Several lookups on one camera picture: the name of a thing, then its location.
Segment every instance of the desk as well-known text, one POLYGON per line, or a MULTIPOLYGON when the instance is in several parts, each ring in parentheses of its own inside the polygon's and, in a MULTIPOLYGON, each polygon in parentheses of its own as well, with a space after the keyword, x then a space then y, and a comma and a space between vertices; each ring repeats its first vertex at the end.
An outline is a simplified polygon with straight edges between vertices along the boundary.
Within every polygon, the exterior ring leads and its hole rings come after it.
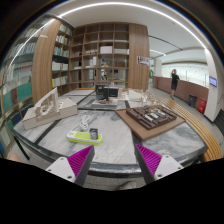
MULTIPOLYGON (((90 115, 89 128, 98 128, 103 143, 94 146, 95 156, 90 166, 91 175, 104 177, 137 177, 141 169, 134 154, 134 144, 143 145, 161 155, 168 154, 181 164, 197 159, 208 149, 201 137, 187 123, 181 124, 155 138, 141 142, 114 109, 91 109, 95 99, 93 90, 76 90, 64 96, 78 104, 78 114, 43 126, 25 130, 22 121, 12 130, 14 136, 32 152, 54 162, 58 157, 69 157, 88 145, 69 142, 66 134, 85 113, 90 115)), ((118 101, 117 109, 138 106, 140 102, 118 101)))
MULTIPOLYGON (((153 77, 153 88, 157 88, 160 90, 163 90, 165 92, 171 93, 171 78, 165 78, 165 77, 159 77, 159 76, 154 76, 153 77)), ((208 99, 208 91, 209 89, 197 85, 192 82, 187 82, 183 80, 179 80, 177 84, 177 89, 175 91, 175 97, 178 97, 185 102, 189 102, 189 94, 193 94, 197 96, 197 101, 196 101, 196 108, 198 107, 200 98, 203 98, 207 101, 208 99)))

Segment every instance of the wooden tray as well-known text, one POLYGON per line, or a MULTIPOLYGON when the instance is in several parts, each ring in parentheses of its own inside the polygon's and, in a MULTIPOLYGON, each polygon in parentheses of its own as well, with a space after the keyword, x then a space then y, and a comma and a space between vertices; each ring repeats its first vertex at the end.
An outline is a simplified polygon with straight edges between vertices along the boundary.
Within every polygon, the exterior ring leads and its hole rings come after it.
POLYGON ((126 109, 115 110, 115 112, 123 119, 123 121, 138 136, 141 141, 146 141, 150 138, 161 135, 162 133, 165 133, 185 122, 185 119, 177 115, 177 118, 175 120, 155 127, 151 130, 147 130, 141 124, 131 118, 128 114, 126 114, 126 109))

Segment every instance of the monitor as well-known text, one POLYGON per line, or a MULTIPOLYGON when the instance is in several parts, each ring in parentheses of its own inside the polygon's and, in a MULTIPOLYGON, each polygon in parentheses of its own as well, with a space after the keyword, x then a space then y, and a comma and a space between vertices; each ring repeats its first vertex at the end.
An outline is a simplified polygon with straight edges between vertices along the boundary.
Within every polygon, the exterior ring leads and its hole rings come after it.
POLYGON ((104 89, 106 86, 109 87, 108 84, 96 84, 96 85, 95 85, 96 99, 100 99, 100 98, 103 97, 103 94, 104 94, 103 89, 104 89))
POLYGON ((217 79, 209 76, 209 83, 217 87, 217 79))
POLYGON ((118 97, 118 87, 104 87, 103 97, 108 99, 108 97, 118 97))

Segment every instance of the ceiling light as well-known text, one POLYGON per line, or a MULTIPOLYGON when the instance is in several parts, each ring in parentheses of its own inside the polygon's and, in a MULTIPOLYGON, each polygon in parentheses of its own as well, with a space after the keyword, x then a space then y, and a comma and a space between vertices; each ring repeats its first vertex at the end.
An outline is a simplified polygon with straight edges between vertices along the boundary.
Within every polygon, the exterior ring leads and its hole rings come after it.
POLYGON ((162 53, 162 52, 159 52, 159 51, 154 51, 154 50, 151 50, 149 49, 150 51, 153 51, 153 52, 156 52, 156 53, 159 53, 159 54, 163 54, 163 56, 166 56, 166 54, 162 53))
POLYGON ((104 5, 125 5, 125 6, 132 6, 132 7, 136 7, 136 8, 141 8, 141 9, 146 9, 148 11, 152 11, 155 12, 157 14, 160 14, 170 20, 172 20, 173 22, 175 22, 176 24, 179 24, 181 27, 183 27, 186 31, 188 31, 201 45, 203 48, 206 48, 205 45, 199 40, 199 38, 193 33, 191 32, 186 26, 184 26, 182 23, 178 22, 176 19, 172 18, 171 16, 168 16, 167 14, 160 12, 158 10, 155 10, 153 8, 147 7, 147 6, 143 6, 143 5, 137 5, 137 4, 132 4, 132 3, 126 3, 126 2, 102 2, 102 3, 95 3, 95 4, 90 4, 90 5, 84 5, 72 10, 69 10, 65 13, 62 13, 61 15, 59 15, 59 18, 62 18, 65 15, 68 15, 69 13, 72 12, 76 12, 82 9, 86 9, 86 8, 91 8, 91 7, 96 7, 96 6, 104 6, 104 5))

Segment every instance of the poster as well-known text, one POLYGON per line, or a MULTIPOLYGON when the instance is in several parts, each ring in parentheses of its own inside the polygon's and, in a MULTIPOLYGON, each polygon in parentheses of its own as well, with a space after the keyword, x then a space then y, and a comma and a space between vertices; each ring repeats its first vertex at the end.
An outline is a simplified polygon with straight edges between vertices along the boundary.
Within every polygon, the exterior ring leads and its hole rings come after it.
POLYGON ((137 56, 137 64, 149 66, 149 58, 137 56))

